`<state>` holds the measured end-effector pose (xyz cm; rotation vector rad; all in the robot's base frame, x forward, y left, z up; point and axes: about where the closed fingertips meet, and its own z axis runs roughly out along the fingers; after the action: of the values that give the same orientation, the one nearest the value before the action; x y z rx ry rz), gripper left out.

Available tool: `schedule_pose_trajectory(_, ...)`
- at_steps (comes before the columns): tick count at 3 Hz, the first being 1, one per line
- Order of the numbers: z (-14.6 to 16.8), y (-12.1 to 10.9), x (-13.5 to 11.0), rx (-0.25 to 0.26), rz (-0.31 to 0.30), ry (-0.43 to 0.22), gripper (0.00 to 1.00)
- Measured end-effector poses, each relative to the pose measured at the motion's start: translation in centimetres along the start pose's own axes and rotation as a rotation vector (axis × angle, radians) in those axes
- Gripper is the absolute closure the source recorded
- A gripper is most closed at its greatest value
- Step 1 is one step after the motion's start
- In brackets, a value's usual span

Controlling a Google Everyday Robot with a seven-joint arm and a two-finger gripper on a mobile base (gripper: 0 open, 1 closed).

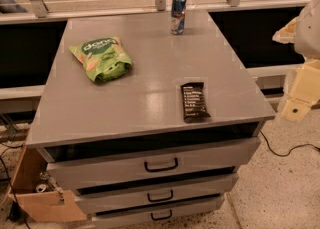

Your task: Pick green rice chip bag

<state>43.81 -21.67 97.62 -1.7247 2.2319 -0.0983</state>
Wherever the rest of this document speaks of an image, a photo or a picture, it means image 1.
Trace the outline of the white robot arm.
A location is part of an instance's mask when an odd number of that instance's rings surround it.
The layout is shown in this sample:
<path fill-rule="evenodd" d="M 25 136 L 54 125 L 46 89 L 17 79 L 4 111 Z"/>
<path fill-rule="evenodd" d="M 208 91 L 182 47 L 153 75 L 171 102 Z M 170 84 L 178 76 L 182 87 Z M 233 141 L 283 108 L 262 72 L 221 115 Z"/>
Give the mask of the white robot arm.
<path fill-rule="evenodd" d="M 292 44 L 304 62 L 288 73 L 283 119 L 300 122 L 320 100 L 320 0 L 310 0 L 300 14 L 278 30 L 272 40 Z"/>

